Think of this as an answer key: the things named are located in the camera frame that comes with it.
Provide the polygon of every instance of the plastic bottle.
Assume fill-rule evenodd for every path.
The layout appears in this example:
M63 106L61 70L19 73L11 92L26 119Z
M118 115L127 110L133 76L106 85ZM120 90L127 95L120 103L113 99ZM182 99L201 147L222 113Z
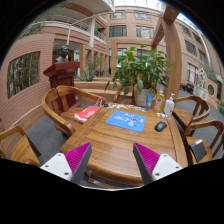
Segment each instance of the plastic bottle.
M159 93L156 93L156 100L155 100L155 112L156 113L162 112L163 101L164 101L163 90L160 89Z
M175 94L171 93L170 99L166 100L166 103L164 106L164 114L166 115L170 115L173 112L173 108L174 108L173 95Z

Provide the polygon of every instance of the brick wall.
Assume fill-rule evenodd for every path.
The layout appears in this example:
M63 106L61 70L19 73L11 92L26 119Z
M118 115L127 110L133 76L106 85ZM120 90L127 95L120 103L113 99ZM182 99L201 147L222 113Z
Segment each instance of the brick wall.
M55 34L37 34L15 42L10 48L0 70L0 114L7 129L34 107L40 105L43 95L50 89L43 71L52 65ZM9 62L32 52L40 52L39 83L32 85L8 99L7 71Z

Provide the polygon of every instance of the plant pot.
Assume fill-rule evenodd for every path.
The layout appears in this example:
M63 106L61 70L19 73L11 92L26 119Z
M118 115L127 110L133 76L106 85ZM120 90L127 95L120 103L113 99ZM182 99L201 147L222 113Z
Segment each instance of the plant pot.
M146 106L146 96L148 93L148 89L143 89L141 93L137 90L134 93L135 96L135 104L137 106L145 107Z

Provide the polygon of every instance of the window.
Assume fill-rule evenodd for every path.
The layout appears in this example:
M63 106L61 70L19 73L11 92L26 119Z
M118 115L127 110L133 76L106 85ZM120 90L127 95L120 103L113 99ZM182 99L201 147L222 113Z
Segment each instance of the window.
M110 37L126 37L126 26L110 26Z
M136 26L137 37L152 39L154 29L152 27Z
M117 49L117 57L119 57L119 58L126 57L126 54L124 53L125 51L127 51L127 48L118 48ZM121 67L123 62L125 62L125 61L122 61L119 64L117 64L117 67ZM111 67L111 48L109 49L109 67Z
M208 85L208 93L209 93L209 95L213 96L214 92L215 92L214 91L214 87L211 84L209 84Z
M191 36L191 33L190 33L188 28L186 28L185 26L182 26L182 25L180 25L180 28L181 28L182 32L184 32L184 33L186 33L186 34Z
M197 75L198 68L194 65L188 63L187 64L187 72L188 72L188 81L197 84L198 75Z
M8 98L38 83L39 52L27 54L9 63L7 75Z
M198 43L202 44L202 42L201 42L201 38L200 38L199 36L197 36L195 33L193 33L193 35L194 35L194 39L195 39Z
M118 48L117 49L117 57L122 58L122 57L126 57L126 54L124 53L125 51L127 51L127 48ZM117 64L117 67L121 67L124 61L121 61L119 64Z
M148 12L135 12L135 18L151 20L151 16Z
M110 18L125 18L126 14L125 11L116 11L113 14L110 14Z
M137 49L137 56L139 57L149 56L149 52L147 50Z
M188 42L187 40L185 40L185 44L186 44L187 51L189 51L191 54L194 54L195 56L197 56L195 46L193 44L191 44L190 42Z
M206 54L203 53L200 49L198 49L198 51L199 51L199 54L200 54L200 59L201 59L202 61L206 61Z

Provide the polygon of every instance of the column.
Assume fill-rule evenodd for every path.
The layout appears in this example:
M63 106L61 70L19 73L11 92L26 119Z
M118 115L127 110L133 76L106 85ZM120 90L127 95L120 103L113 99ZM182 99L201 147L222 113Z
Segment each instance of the column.
M94 46L95 22L96 22L96 18L93 17L92 18L92 21L91 21L90 40L89 40L90 47L93 47Z

